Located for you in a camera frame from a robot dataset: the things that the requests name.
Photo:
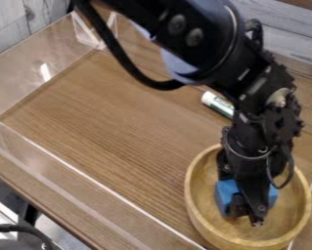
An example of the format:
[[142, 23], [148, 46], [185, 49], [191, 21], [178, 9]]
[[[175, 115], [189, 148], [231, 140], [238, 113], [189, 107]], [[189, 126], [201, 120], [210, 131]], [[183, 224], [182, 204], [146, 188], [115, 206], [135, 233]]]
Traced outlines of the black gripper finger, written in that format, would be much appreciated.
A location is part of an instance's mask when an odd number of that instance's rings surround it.
[[240, 193], [234, 193], [229, 205], [229, 216], [236, 218], [246, 215], [245, 201]]
[[248, 219], [253, 227], [261, 227], [269, 211], [268, 196], [246, 196]]

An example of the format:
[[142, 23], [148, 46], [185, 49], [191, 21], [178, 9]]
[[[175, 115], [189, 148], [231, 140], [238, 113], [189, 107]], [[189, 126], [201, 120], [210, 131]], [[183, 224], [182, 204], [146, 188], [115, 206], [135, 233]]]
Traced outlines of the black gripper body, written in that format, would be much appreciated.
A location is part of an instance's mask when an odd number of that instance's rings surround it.
[[293, 176], [290, 146], [280, 145], [249, 151], [237, 141], [234, 128], [222, 130], [222, 149], [217, 153], [221, 182], [231, 182], [245, 199], [268, 199], [270, 189], [286, 186]]

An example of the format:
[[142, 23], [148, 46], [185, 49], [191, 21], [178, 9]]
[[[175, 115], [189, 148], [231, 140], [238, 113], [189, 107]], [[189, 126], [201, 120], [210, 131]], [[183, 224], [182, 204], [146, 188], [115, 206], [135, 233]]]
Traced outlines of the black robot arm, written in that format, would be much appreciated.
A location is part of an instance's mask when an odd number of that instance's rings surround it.
[[233, 123], [222, 129], [217, 154], [218, 191], [227, 217], [264, 223], [274, 203], [270, 190], [281, 172], [293, 171], [292, 139], [303, 120], [293, 78], [264, 49], [258, 20], [244, 21], [229, 0], [103, 0], [160, 47], [171, 81], [147, 79], [123, 48], [108, 36], [114, 55], [146, 85], [166, 90], [185, 84], [213, 88], [234, 107]]

